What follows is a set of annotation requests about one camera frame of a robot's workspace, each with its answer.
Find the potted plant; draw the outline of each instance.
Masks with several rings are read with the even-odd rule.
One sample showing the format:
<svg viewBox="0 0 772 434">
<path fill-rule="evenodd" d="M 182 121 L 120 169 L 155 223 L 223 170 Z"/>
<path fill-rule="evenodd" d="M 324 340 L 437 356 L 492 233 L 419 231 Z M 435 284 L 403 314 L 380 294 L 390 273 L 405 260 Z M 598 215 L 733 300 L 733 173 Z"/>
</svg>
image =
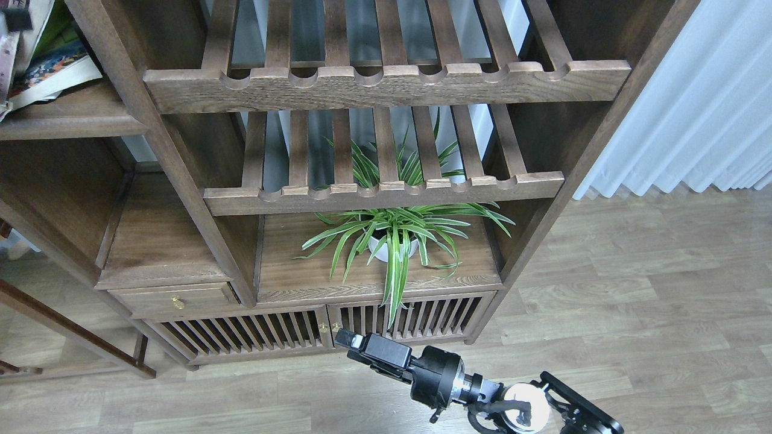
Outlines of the potted plant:
<svg viewBox="0 0 772 434">
<path fill-rule="evenodd" d="M 435 138 L 437 137 L 437 131 L 438 124 L 435 124 Z M 416 152 L 412 152 L 407 158 L 404 158 L 406 138 L 407 131 L 405 131 L 405 137 L 403 137 L 401 144 L 398 146 L 397 167 L 399 177 L 408 185 L 418 185 L 424 181 L 421 162 Z M 370 145 L 373 147 L 377 146 L 372 142 Z M 354 142 L 352 142 L 351 150 L 354 177 L 357 182 L 366 188 L 377 185 L 380 181 L 377 165 Z M 448 164 L 450 156 L 457 150 L 458 142 L 454 142 L 439 154 L 441 168 Z M 453 175 L 464 175 L 464 171 L 452 170 L 442 172 L 443 177 Z M 298 256 L 297 259 L 307 259 L 315 256 L 337 239 L 330 268 L 330 278 L 332 279 L 340 262 L 340 257 L 344 254 L 346 245 L 353 239 L 354 243 L 347 254 L 343 274 L 343 281 L 345 282 L 354 258 L 369 248 L 371 253 L 367 260 L 368 265 L 376 257 L 388 264 L 384 285 L 384 298 L 381 305 L 388 303 L 388 328 L 391 328 L 394 324 L 397 309 L 402 305 L 402 294 L 408 278 L 408 259 L 416 250 L 421 257 L 422 266 L 450 269 L 450 274 L 445 277 L 452 276 L 461 264 L 459 252 L 452 236 L 468 238 L 461 228 L 470 224 L 460 219 L 454 219 L 453 216 L 477 215 L 491 219 L 510 236 L 504 223 L 511 225 L 515 223 L 506 216 L 483 205 L 498 208 L 495 202 L 487 202 L 485 204 L 462 203 L 385 209 L 358 209 L 327 215 L 317 213 L 317 217 L 321 221 L 333 226 L 333 228 L 323 231 L 306 241 L 302 246 L 303 250 L 309 249 L 317 243 L 319 244 L 309 255 Z M 427 253 L 426 246 L 428 242 L 433 242 L 440 249 L 447 252 L 452 257 L 453 262 L 433 265 Z"/>
</svg>

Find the slatted cabinet door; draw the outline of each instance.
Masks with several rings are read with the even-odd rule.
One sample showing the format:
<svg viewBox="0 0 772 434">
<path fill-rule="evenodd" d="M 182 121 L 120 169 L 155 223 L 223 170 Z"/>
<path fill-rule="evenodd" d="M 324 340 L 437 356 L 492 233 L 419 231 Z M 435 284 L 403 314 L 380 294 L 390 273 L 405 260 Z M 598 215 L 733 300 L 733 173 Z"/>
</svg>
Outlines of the slatted cabinet door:
<svg viewBox="0 0 772 434">
<path fill-rule="evenodd" d="M 388 327 L 386 307 L 378 302 L 330 304 L 327 311 L 333 332 L 340 328 L 365 335 L 376 333 L 395 341 L 464 339 L 472 334 L 496 291 L 403 299 Z"/>
<path fill-rule="evenodd" d="M 324 305 L 179 317 L 151 326 L 186 354 L 189 364 L 308 354 L 333 347 Z"/>
</svg>

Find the wooden drawer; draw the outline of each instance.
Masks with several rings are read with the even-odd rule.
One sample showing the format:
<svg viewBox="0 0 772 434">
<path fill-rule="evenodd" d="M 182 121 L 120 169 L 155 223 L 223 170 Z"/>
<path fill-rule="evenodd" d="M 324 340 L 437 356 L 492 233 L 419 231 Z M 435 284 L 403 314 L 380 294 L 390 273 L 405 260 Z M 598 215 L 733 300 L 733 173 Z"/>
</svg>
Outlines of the wooden drawer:
<svg viewBox="0 0 772 434">
<path fill-rule="evenodd" d="M 128 307 L 133 317 L 238 304 L 228 282 L 132 288 L 108 292 Z"/>
</svg>

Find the white flower pot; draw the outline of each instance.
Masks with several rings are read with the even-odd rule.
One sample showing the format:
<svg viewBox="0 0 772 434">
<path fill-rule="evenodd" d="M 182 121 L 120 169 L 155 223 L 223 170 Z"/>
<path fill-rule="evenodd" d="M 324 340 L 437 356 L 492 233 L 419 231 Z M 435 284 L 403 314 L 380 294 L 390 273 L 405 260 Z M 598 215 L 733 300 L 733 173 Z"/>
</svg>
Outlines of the white flower pot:
<svg viewBox="0 0 772 434">
<path fill-rule="evenodd" d="M 368 249 L 373 252 L 375 248 L 378 247 L 379 241 L 381 241 L 381 239 L 375 238 L 374 236 L 370 237 L 370 241 L 367 242 Z M 386 244 L 387 243 L 384 243 L 384 245 L 378 249 L 378 251 L 375 253 L 375 257 L 385 263 L 388 263 L 388 249 L 386 249 Z M 418 250 L 418 240 L 414 239 L 410 242 L 410 252 L 408 252 L 408 258 L 415 255 L 416 250 Z"/>
</svg>

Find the brass knob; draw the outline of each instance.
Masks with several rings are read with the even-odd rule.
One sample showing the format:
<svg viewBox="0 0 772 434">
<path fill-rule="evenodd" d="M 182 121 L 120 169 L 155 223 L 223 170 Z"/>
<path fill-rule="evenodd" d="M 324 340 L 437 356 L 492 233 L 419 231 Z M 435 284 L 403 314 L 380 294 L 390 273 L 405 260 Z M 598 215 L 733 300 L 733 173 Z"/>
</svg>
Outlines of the brass knob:
<svg viewBox="0 0 772 434">
<path fill-rule="evenodd" d="M 174 306 L 175 309 L 183 310 L 185 309 L 185 302 L 180 299 L 180 296 L 175 295 L 171 298 L 171 305 Z"/>
</svg>

